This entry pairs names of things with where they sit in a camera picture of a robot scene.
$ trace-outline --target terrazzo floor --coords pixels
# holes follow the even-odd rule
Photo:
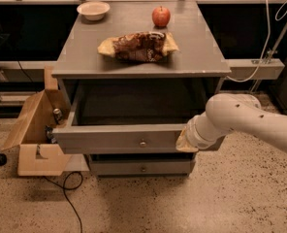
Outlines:
[[[263,109],[275,108],[260,94]],[[15,119],[0,119],[0,148]],[[63,190],[42,177],[17,175],[18,148],[0,167],[0,232],[80,232]],[[189,177],[97,179],[66,191],[91,233],[287,232],[287,154],[244,133],[219,151],[200,151]],[[50,178],[63,184],[68,173]],[[73,175],[68,186],[80,177]]]

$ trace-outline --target open cardboard box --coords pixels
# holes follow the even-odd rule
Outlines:
[[[64,154],[58,144],[48,144],[46,125],[56,124],[53,109],[68,117],[70,106],[58,90],[57,80],[45,68],[45,90],[26,99],[3,150],[19,146],[18,174],[20,176],[59,176],[64,171],[89,171],[83,154]]]

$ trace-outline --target red apple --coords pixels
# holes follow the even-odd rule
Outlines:
[[[157,27],[166,27],[170,22],[171,12],[169,9],[159,6],[152,12],[152,20]]]

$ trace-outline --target white bowl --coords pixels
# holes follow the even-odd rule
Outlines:
[[[99,20],[105,16],[105,13],[111,8],[108,3],[99,1],[90,1],[80,4],[77,7],[79,14],[88,20]]]

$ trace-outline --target white robotic arm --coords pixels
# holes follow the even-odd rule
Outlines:
[[[212,96],[206,111],[188,121],[176,148],[206,150],[235,130],[287,152],[287,116],[261,110],[260,102],[251,95],[226,93]]]

